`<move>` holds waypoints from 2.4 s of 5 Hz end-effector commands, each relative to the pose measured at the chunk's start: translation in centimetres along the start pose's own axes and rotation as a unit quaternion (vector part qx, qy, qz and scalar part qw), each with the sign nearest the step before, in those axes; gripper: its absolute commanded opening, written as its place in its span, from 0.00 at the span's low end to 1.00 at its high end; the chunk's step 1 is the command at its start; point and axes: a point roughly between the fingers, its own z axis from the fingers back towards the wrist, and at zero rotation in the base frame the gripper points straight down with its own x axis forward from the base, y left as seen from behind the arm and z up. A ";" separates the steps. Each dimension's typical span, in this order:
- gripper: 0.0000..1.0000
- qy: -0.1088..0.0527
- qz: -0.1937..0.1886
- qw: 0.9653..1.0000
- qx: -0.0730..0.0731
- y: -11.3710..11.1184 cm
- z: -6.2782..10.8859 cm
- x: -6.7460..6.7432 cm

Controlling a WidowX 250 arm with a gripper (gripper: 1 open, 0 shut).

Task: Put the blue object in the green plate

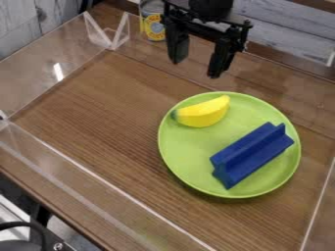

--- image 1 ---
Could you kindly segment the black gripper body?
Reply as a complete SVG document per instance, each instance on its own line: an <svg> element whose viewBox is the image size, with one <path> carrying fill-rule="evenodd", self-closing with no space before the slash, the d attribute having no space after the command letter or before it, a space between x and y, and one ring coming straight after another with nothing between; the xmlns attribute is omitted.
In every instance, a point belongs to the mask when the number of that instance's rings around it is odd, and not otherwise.
<svg viewBox="0 0 335 251"><path fill-rule="evenodd" d="M252 23L232 12L235 0L163 0L164 18L207 40L227 38L241 52Z"/></svg>

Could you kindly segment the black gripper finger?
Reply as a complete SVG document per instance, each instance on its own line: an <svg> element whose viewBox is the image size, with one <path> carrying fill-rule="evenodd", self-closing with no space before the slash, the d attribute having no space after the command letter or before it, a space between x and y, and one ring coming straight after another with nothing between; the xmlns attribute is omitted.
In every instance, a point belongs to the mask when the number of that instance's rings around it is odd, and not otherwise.
<svg viewBox="0 0 335 251"><path fill-rule="evenodd" d="M167 54L171 61L179 64L188 56L189 36L184 26L165 18Z"/></svg>
<svg viewBox="0 0 335 251"><path fill-rule="evenodd" d="M208 65L207 75L209 78L219 78L221 73L229 68L236 50L237 47L231 38L221 37L217 39Z"/></svg>

